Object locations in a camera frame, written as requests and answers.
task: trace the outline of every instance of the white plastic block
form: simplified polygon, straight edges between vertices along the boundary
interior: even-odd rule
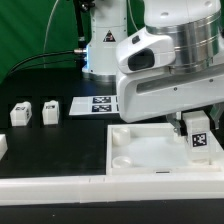
[[[58,124],[59,119],[59,103],[50,101],[44,104],[42,110],[44,125]]]
[[[187,126],[188,133],[197,134],[210,131],[209,118],[204,111],[184,113],[183,120]]]
[[[0,135],[0,160],[8,149],[5,135]]]
[[[26,126],[32,116],[29,102],[17,103],[10,113],[12,126]]]
[[[210,161],[210,122],[204,111],[183,114],[187,126],[186,149],[189,159],[197,164]]]

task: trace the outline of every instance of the logo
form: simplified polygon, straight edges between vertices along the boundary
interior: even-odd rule
[[[104,38],[103,42],[116,42],[113,34],[111,33],[111,31],[109,30],[106,37]]]

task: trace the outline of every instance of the black table surface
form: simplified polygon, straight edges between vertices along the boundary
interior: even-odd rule
[[[123,124],[118,114],[69,116],[73,97],[115,95],[112,84],[82,80],[75,69],[15,73],[0,85],[0,134],[8,151],[0,178],[104,175],[107,126]],[[60,104],[59,125],[44,126],[44,102]],[[27,127],[12,127],[9,113],[29,101]],[[160,117],[144,122],[164,122]],[[223,131],[216,133],[221,144]],[[0,223],[224,223],[224,200],[169,200],[0,208]]]

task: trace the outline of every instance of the metal cylinder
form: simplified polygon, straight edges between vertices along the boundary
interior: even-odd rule
[[[176,60],[170,65],[172,74],[201,71],[219,52],[219,18],[221,12],[205,19],[172,27],[147,27],[154,35],[168,35],[174,41]]]

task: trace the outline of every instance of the white base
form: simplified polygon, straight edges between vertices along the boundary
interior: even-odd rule
[[[107,175],[0,180],[0,205],[224,198],[224,152],[211,133],[211,165],[203,165],[189,162],[170,124],[126,125],[123,148],[112,144],[118,127],[108,127]],[[113,168],[117,156],[133,167]]]

